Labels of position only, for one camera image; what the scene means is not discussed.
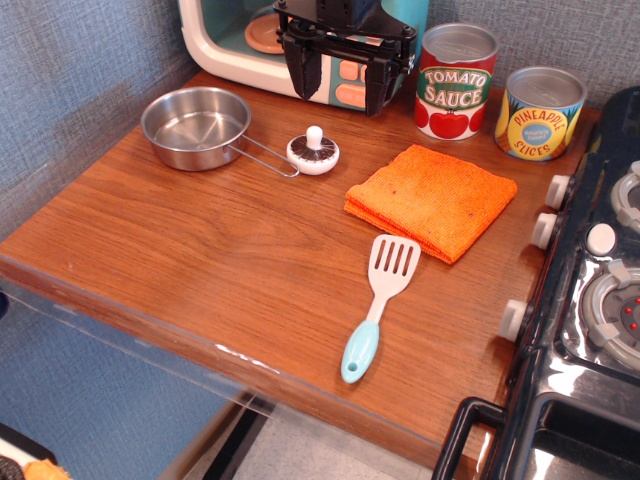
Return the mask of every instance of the orange plate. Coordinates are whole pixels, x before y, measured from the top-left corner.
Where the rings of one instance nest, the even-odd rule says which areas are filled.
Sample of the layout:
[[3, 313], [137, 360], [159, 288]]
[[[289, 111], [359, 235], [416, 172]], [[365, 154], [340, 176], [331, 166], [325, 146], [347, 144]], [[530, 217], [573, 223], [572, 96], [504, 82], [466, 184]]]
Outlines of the orange plate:
[[280, 26], [277, 13], [263, 15], [252, 20], [244, 30], [247, 44], [262, 53], [283, 54], [276, 30]]

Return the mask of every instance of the toy microwave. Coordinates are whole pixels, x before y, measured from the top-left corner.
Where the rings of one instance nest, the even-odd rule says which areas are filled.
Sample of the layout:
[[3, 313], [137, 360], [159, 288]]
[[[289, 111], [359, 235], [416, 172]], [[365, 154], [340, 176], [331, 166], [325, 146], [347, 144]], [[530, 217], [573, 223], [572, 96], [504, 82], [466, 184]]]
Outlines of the toy microwave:
[[[304, 8], [315, 3], [314, 0], [295, 1], [298, 4], [306, 2]], [[381, 3], [386, 14], [416, 30], [416, 57], [412, 62], [417, 64], [429, 0], [377, 0], [377, 3]], [[179, 0], [182, 33], [189, 54], [203, 70], [213, 75], [298, 96], [283, 47], [278, 43], [276, 32], [280, 19], [273, 5], [273, 0]], [[367, 36], [350, 38], [380, 43], [379, 39]], [[365, 110], [365, 69], [355, 61], [323, 54], [319, 87], [309, 100]]]

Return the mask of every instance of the folded towel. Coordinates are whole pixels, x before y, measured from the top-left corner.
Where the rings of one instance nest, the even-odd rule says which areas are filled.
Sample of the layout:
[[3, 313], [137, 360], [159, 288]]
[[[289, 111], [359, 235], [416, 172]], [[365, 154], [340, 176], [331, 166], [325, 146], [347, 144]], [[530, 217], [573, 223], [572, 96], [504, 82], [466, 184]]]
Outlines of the folded towel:
[[516, 182], [476, 165], [413, 145], [362, 185], [344, 209], [452, 264], [500, 215]]

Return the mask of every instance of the oven door handle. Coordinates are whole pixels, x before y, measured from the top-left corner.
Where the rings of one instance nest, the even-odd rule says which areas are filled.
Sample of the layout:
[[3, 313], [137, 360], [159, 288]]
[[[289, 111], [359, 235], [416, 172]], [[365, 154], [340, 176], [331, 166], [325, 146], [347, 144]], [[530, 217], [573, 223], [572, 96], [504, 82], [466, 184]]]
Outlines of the oven door handle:
[[451, 480], [453, 478], [474, 424], [483, 424], [493, 428], [495, 443], [502, 432], [505, 418], [506, 409], [494, 403], [477, 397], [463, 400], [449, 427], [449, 433], [447, 433], [442, 452], [440, 452], [438, 463], [433, 470], [432, 480]]

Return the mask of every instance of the pineapple slices can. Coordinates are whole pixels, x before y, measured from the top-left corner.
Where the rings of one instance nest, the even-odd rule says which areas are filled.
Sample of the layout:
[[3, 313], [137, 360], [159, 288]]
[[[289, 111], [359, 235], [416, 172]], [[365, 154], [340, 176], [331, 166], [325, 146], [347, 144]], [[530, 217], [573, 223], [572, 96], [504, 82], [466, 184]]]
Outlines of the pineapple slices can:
[[497, 144], [523, 160], [559, 157], [571, 142], [586, 97], [586, 86], [571, 73], [551, 67], [516, 70], [507, 79]]

